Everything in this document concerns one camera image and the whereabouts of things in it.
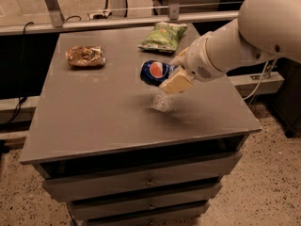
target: desk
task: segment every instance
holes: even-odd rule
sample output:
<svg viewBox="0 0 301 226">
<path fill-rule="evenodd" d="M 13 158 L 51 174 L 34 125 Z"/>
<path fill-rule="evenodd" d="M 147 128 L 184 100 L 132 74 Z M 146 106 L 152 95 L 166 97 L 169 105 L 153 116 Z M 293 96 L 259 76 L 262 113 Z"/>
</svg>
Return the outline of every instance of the desk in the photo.
<svg viewBox="0 0 301 226">
<path fill-rule="evenodd" d="M 172 55 L 137 45 L 152 27 L 61 34 L 21 155 L 86 225 L 142 225 L 197 216 L 261 130 L 227 76 L 165 95 L 139 79 L 143 61 Z M 198 32 L 184 33 L 178 52 Z M 101 69 L 71 68 L 65 52 L 101 45 Z"/>
</svg>

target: white robot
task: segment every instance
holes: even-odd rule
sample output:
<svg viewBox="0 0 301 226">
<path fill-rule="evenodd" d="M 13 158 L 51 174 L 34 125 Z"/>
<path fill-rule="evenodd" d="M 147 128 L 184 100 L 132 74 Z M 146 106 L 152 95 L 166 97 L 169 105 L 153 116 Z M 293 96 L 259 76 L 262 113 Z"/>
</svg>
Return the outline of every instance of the white robot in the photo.
<svg viewBox="0 0 301 226">
<path fill-rule="evenodd" d="M 170 64 L 207 82 L 237 67 L 280 57 L 301 62 L 300 5 L 301 0 L 245 0 L 237 19 L 196 39 Z"/>
</svg>

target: terrazzo floor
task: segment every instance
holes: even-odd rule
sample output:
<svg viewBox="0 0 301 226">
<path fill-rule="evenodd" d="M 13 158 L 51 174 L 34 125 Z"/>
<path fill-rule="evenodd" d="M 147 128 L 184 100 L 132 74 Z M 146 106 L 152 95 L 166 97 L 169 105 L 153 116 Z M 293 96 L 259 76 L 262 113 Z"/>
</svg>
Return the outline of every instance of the terrazzo floor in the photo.
<svg viewBox="0 0 301 226">
<path fill-rule="evenodd" d="M 160 226 L 301 225 L 301 135 L 285 138 L 265 102 L 251 110 L 262 130 L 248 138 L 207 212 Z M 38 173 L 18 162 L 20 153 L 12 150 L 1 159 L 0 225 L 72 225 L 66 204 L 43 191 Z"/>
</svg>

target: drawer handle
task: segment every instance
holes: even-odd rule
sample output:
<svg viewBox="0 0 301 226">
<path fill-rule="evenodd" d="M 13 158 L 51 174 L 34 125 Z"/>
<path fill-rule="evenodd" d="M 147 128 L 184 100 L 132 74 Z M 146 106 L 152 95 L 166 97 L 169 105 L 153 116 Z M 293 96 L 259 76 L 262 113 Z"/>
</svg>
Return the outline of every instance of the drawer handle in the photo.
<svg viewBox="0 0 301 226">
<path fill-rule="evenodd" d="M 155 186 L 155 182 L 153 182 L 152 180 L 151 180 L 151 178 L 149 179 L 149 181 L 146 183 L 146 185 L 147 185 L 147 187 L 152 187 L 152 186 Z"/>
<path fill-rule="evenodd" d="M 155 209 L 155 206 L 150 204 L 149 210 L 153 210 L 153 209 Z"/>
</svg>

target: can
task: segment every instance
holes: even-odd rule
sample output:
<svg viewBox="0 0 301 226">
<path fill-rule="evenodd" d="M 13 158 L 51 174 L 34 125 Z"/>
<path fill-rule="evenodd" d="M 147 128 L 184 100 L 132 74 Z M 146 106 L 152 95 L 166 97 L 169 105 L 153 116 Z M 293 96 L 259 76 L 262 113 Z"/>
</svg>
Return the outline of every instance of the can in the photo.
<svg viewBox="0 0 301 226">
<path fill-rule="evenodd" d="M 142 64 L 140 78 L 148 85 L 159 87 L 175 69 L 176 66 L 149 60 Z"/>
</svg>

